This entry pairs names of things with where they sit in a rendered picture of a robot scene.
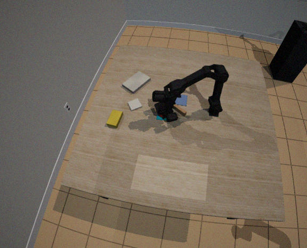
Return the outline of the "yellow rectangular block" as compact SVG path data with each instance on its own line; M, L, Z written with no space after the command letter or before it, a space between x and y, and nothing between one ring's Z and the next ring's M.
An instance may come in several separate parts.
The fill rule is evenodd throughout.
M112 110L111 115L107 121L107 126L118 128L118 125L122 119L123 112L118 110Z

